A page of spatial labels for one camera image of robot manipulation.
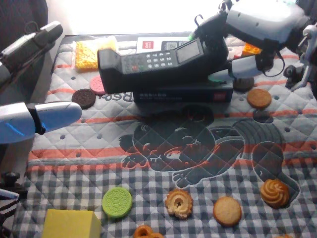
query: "checkered fabric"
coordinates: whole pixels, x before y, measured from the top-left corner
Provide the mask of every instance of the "checkered fabric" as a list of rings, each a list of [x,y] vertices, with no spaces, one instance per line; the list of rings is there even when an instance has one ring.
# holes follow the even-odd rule
[[[121,44],[130,44],[125,52],[133,53],[135,42]],[[58,52],[47,102],[70,101],[98,75],[69,67],[72,44]],[[298,64],[289,51],[282,55],[287,65]],[[281,66],[277,59],[270,74]],[[292,93],[281,76],[259,76],[255,83],[272,95],[264,112],[236,92],[229,105],[135,105],[130,93],[97,97],[78,122],[36,136],[24,181],[28,197],[17,206],[14,237],[41,237],[48,209],[94,211],[103,238],[131,238],[139,225],[166,238],[317,237],[317,101],[310,85]],[[179,149],[179,138],[189,146]],[[286,208],[274,210],[261,199],[267,178],[289,187]],[[133,205],[114,221],[103,212],[102,197],[116,186],[129,190]],[[193,198],[193,213],[184,221],[164,206],[175,188]],[[233,197],[242,208],[241,221],[232,228],[212,215],[222,196]]]

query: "orange toy brick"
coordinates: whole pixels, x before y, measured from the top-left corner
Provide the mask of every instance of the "orange toy brick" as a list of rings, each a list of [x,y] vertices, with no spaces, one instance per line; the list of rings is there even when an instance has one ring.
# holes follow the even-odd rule
[[[248,43],[245,44],[241,56],[251,56],[251,55],[257,55],[261,53],[261,49],[258,47],[255,47],[253,45],[250,45]]]

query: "robotic hand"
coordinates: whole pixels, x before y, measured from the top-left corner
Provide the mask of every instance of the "robotic hand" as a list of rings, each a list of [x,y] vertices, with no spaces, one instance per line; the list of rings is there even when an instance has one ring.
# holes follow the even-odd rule
[[[313,64],[316,65],[317,26],[311,23],[304,11],[295,4],[279,0],[257,0],[256,4],[253,0],[241,0],[232,4],[231,0],[225,0],[219,14],[198,25],[192,36],[208,41],[213,35],[226,37],[232,34],[262,49],[259,55],[228,61],[224,70],[209,75],[211,81],[232,81],[262,73],[266,75],[266,71],[273,67],[275,55],[283,60],[279,51],[287,47],[301,55],[300,60],[305,68],[302,80],[291,88],[294,91],[306,85]],[[302,52],[305,43],[308,46]]]
[[[34,61],[49,51],[63,28],[52,22],[38,32],[25,35],[0,53],[0,92]],[[32,138],[77,121],[81,108],[73,102],[46,104],[15,103],[0,107],[0,144]]]

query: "building block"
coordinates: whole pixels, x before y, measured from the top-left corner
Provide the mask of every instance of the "building block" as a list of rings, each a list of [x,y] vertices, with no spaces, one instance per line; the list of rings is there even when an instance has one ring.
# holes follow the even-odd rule
[[[101,222],[92,211],[49,209],[42,238],[100,238]]]
[[[255,47],[253,45],[250,45],[248,43],[245,44],[241,56],[251,56],[251,55],[257,55],[261,53],[261,49],[258,47]]]

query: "plastic bag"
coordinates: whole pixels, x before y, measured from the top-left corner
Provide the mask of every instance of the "plastic bag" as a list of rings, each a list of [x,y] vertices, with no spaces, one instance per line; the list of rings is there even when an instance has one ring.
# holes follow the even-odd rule
[[[105,48],[118,51],[117,40],[114,36],[76,42],[76,54],[72,68],[98,69],[97,51]]]

